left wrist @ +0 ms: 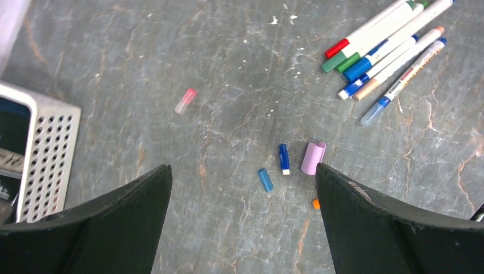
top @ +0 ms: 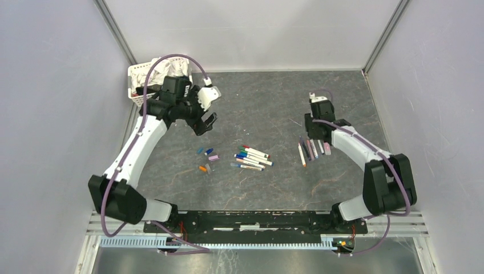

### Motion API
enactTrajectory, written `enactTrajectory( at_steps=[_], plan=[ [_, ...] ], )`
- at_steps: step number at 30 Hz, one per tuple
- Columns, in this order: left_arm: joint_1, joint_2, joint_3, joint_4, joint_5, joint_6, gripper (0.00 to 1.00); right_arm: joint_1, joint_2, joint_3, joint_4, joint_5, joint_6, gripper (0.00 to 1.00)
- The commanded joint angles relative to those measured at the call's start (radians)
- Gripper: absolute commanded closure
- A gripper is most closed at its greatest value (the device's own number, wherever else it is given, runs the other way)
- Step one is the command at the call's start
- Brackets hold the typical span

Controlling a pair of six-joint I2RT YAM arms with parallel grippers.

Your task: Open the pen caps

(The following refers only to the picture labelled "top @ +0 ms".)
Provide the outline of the blue capped white marker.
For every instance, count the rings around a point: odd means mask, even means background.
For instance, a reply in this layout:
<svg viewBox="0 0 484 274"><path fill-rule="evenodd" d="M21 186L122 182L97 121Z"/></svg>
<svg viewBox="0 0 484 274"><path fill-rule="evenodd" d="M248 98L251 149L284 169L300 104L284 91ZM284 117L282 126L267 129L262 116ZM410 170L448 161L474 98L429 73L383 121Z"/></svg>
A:
<svg viewBox="0 0 484 274"><path fill-rule="evenodd" d="M314 154L314 158L315 159L318 159L319 158L319 155L318 155L317 148L316 148L316 145L314 143L314 140L310 139L309 142L310 142L310 145L311 145L313 154Z"/></svg>

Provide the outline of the pink highlighter marker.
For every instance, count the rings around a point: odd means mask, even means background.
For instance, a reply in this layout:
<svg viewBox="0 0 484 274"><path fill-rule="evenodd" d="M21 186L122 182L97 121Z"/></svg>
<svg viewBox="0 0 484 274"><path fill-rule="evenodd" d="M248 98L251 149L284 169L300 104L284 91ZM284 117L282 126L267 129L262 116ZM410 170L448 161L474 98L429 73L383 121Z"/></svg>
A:
<svg viewBox="0 0 484 274"><path fill-rule="evenodd" d="M323 143L323 149L324 149L325 155L331 155L332 154L330 144L328 142Z"/></svg>

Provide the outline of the pink highlighter cap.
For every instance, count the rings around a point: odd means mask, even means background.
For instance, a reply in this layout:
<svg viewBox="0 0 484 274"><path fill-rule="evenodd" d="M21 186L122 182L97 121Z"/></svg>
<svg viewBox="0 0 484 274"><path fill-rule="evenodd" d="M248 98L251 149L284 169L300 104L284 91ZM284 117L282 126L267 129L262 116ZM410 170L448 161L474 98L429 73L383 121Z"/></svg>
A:
<svg viewBox="0 0 484 274"><path fill-rule="evenodd" d="M213 162L213 161L216 161L216 160L219 160L219 159L220 159L220 158L219 158L219 156L218 156L218 155L212 155L212 156L210 156L210 157L208 158L208 160L209 160L210 162Z"/></svg>

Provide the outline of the light green capped marker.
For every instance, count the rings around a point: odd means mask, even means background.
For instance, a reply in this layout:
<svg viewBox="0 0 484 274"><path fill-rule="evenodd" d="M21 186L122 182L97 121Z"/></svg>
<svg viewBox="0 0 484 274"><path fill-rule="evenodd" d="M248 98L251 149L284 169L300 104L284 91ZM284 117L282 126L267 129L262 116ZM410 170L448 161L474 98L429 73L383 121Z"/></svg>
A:
<svg viewBox="0 0 484 274"><path fill-rule="evenodd" d="M242 152L245 152L245 153L247 153L247 154L255 155L255 154L252 154L252 153L250 153L250 152L246 152L246 151L244 151L244 150L242 149L242 147L241 147L241 146L239 146L239 149L240 149Z"/></svg>

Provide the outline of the red capped pink marker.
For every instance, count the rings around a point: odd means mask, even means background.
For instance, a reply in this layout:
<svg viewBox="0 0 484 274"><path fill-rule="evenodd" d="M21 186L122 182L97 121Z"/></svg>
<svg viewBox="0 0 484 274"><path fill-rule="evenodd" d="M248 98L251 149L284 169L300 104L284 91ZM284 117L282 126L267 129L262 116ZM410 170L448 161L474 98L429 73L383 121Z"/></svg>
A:
<svg viewBox="0 0 484 274"><path fill-rule="evenodd" d="M310 160L314 161L314 153L312 151L312 146L311 146L311 143L310 143L309 140L306 140L306 145L308 147L308 151L309 151L309 154L310 154Z"/></svg>

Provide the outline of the orange capped white marker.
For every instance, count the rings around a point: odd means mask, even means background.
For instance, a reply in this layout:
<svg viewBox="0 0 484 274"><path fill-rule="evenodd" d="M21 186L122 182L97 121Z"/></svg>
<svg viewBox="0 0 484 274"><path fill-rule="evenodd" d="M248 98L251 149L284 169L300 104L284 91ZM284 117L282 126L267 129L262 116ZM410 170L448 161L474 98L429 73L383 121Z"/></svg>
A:
<svg viewBox="0 0 484 274"><path fill-rule="evenodd" d="M301 159L301 164L303 167L306 167L306 156L305 156L305 153L303 152L303 148L302 148L302 145L301 143L298 143L298 150L299 150L299 155L300 155L300 159Z"/></svg>

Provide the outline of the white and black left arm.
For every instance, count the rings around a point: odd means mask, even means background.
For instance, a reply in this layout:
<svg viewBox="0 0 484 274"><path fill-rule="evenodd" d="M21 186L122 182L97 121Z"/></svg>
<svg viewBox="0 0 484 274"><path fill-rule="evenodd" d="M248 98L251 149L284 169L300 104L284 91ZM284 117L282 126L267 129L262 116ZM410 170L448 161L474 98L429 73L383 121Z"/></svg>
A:
<svg viewBox="0 0 484 274"><path fill-rule="evenodd" d="M147 199L136 188L148 158L172 123L185 120L197 136L212 130L216 113L206 120L203 116L221 92L210 80L205 83L199 87L187 77L167 76L161 86L147 88L154 94L142 104L126 145L103 175L93 175L88 181L97 213L129 224L155 220L168 233L178 228L176 205Z"/></svg>

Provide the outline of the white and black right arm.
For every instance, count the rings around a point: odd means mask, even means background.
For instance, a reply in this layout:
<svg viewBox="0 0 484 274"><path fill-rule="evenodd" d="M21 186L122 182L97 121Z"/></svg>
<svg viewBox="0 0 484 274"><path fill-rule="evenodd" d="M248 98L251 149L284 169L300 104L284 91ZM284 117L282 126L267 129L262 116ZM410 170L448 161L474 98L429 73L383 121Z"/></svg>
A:
<svg viewBox="0 0 484 274"><path fill-rule="evenodd" d="M345 119L336 119L332 102L311 94L311 112L304 115L309 139L321 140L353 160L363 171L362 193L333 206L332 230L346 232L364 217L406 216L417 201L412 167L404 154L392 154L362 137Z"/></svg>

